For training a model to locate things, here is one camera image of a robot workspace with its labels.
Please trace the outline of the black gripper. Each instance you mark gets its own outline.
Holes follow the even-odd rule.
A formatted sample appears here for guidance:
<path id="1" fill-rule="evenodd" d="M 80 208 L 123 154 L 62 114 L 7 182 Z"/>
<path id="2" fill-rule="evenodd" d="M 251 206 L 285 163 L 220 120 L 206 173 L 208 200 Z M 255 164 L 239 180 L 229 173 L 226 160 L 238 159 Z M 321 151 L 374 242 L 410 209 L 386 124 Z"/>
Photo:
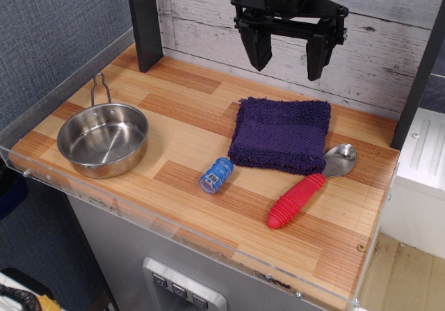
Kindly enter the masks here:
<path id="1" fill-rule="evenodd" d="M 335 45 L 346 41 L 348 9 L 330 0 L 230 0 L 235 28 L 251 65 L 262 71 L 272 58 L 271 35 L 308 40 L 308 80 L 320 79 Z"/>

